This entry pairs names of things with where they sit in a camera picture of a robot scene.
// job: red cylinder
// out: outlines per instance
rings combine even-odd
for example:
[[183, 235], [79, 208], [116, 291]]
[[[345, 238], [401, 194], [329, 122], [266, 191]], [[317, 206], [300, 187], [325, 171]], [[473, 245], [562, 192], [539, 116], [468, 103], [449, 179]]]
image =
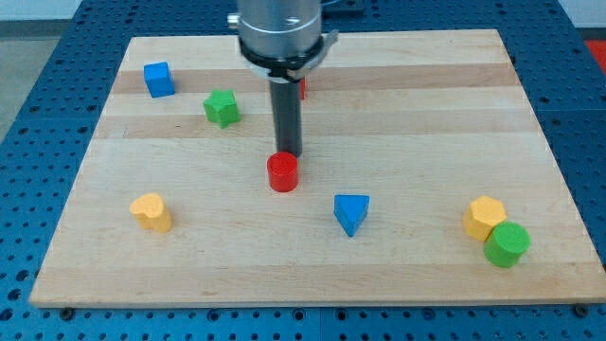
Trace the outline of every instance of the red cylinder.
[[299, 182], [296, 157], [288, 152], [278, 152], [267, 160], [269, 186], [275, 191], [287, 192], [296, 188]]

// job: wooden table surface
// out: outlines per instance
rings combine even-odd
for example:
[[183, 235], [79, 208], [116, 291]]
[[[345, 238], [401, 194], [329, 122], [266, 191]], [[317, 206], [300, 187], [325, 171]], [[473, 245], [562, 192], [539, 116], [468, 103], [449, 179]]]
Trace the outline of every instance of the wooden table surface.
[[[598, 302], [606, 276], [495, 30], [341, 34], [308, 78], [300, 183], [273, 192], [267, 83], [234, 36], [133, 38], [30, 300], [40, 307]], [[167, 61], [173, 97], [143, 65]], [[202, 102], [236, 92], [221, 130]], [[129, 204], [158, 191], [168, 234]], [[333, 196], [370, 195], [350, 239]], [[502, 200], [532, 245], [501, 269], [461, 219]]]

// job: metal cylinder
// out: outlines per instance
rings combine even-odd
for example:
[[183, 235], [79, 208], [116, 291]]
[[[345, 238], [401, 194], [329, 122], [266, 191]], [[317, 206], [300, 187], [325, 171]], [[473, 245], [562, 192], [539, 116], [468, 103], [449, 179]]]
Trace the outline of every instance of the metal cylinder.
[[300, 83], [269, 82], [274, 110], [276, 149], [298, 157], [303, 149], [301, 137]]
[[322, 33], [320, 0], [238, 0], [240, 38], [267, 58], [290, 58], [310, 49]]

